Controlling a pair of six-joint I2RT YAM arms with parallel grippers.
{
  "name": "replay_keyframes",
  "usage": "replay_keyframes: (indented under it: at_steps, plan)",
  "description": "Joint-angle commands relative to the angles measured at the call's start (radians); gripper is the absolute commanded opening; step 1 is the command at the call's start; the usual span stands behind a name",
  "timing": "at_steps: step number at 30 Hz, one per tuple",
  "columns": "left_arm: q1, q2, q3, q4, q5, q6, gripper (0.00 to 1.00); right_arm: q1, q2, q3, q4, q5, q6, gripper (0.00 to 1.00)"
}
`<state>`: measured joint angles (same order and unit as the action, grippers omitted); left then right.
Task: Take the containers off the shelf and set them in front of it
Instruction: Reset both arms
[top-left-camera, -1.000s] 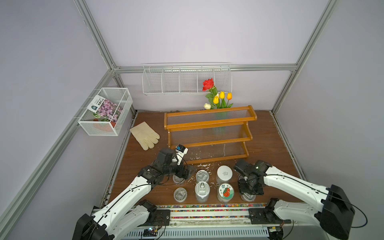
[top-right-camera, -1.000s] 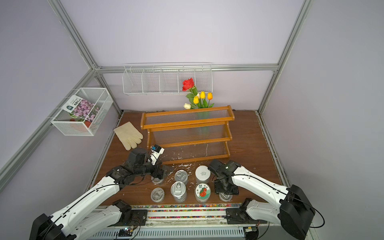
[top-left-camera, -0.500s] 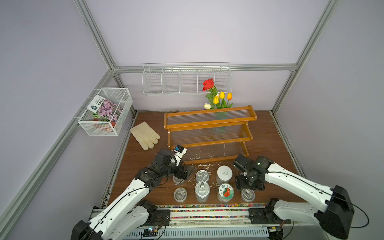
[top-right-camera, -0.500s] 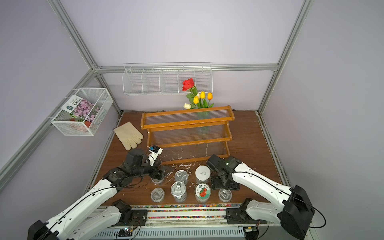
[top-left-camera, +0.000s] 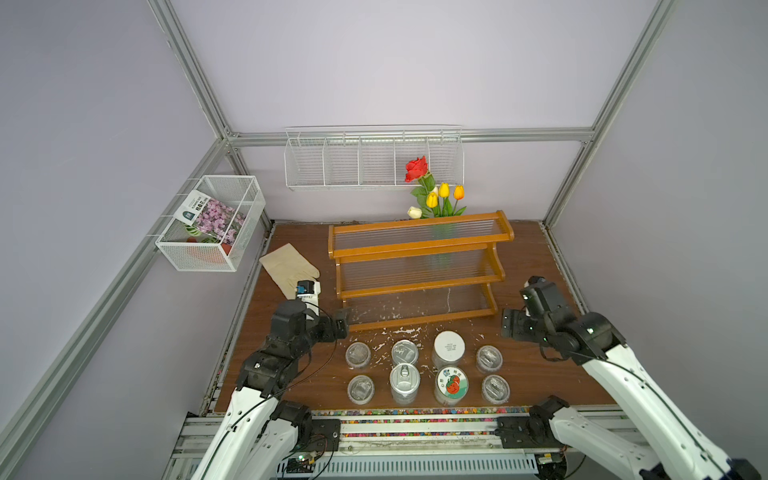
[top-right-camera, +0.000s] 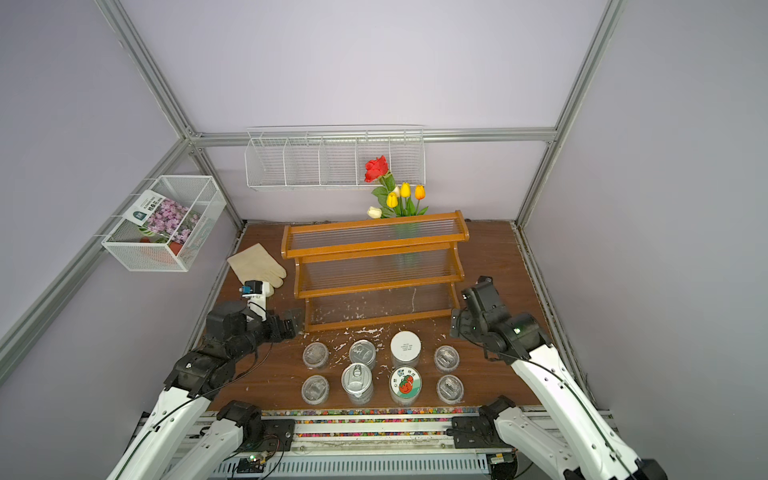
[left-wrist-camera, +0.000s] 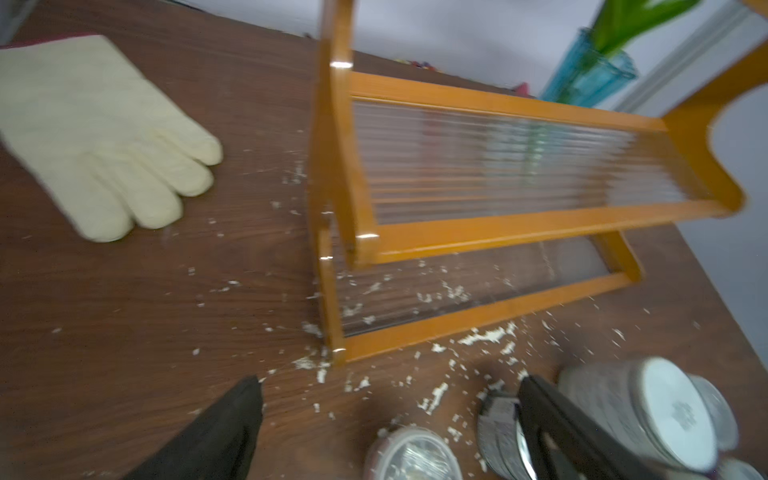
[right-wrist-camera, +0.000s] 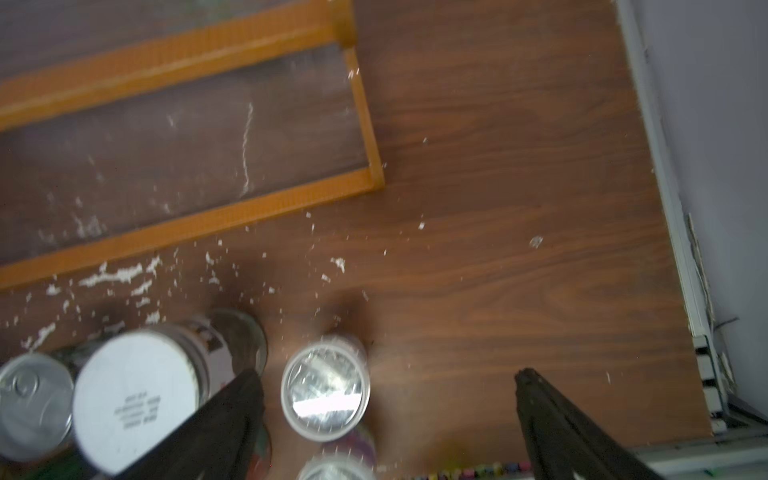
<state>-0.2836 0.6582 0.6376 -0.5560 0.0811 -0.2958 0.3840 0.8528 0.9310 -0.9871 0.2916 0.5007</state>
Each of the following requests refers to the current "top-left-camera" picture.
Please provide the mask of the orange wooden glass shelf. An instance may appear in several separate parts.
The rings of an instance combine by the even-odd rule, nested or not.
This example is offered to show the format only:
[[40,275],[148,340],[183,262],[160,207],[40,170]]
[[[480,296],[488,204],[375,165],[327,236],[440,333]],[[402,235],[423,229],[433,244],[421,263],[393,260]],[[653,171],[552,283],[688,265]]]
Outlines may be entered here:
[[[333,226],[328,254],[353,332],[494,315],[492,286],[505,278],[497,246],[514,238],[506,215]],[[433,256],[457,252],[449,270]]]

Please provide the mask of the clear tub shelf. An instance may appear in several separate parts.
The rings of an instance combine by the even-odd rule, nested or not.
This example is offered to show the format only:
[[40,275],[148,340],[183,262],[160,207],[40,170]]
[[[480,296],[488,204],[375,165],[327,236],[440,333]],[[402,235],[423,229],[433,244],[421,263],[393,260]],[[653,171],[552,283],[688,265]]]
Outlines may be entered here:
[[511,394],[509,383],[500,375],[486,376],[481,384],[483,399],[492,405],[503,405],[508,402]]

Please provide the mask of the clear small plastic tub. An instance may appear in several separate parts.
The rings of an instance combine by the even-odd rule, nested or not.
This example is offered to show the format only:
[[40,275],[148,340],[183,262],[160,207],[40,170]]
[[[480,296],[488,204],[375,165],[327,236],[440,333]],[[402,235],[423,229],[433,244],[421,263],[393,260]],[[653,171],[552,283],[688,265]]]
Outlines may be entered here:
[[370,347],[364,342],[352,343],[345,352],[345,361],[352,369],[365,369],[372,358]]

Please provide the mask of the tomato label seed jar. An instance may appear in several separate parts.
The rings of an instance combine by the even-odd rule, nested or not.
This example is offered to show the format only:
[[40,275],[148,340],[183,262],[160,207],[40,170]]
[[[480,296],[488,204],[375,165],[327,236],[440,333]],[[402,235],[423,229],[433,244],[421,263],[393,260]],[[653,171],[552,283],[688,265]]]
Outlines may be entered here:
[[455,406],[464,399],[468,390],[468,377],[460,368],[447,366],[436,374],[434,396],[438,403]]

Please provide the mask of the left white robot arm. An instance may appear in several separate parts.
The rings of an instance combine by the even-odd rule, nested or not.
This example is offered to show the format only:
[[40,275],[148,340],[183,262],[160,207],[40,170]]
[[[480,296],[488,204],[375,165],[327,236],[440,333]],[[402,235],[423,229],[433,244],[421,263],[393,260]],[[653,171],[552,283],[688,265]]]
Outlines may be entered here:
[[280,462],[313,438],[311,409],[283,395],[318,343],[349,333],[349,310],[332,314],[301,299],[281,303],[262,346],[243,363],[228,409],[194,479],[271,479]]

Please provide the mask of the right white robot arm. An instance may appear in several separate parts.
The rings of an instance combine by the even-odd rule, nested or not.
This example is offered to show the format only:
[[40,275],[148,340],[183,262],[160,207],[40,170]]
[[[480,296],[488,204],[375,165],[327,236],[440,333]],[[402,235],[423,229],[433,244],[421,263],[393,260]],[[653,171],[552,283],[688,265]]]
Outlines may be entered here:
[[646,441],[630,442],[550,396],[529,410],[520,436],[573,447],[621,479],[758,479],[748,460],[733,458],[704,435],[644,369],[625,337],[603,315],[577,316],[557,285],[532,276],[521,310],[506,309],[501,333],[552,349],[557,361],[582,367],[613,398]]

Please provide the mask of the tall white Ideal jar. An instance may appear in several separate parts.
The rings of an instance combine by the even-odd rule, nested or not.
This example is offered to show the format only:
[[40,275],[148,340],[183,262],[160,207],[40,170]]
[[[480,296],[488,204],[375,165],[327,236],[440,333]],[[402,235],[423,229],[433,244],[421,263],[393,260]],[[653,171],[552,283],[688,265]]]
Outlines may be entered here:
[[437,369],[457,366],[466,352],[463,337],[455,331],[442,331],[433,342],[432,362]]

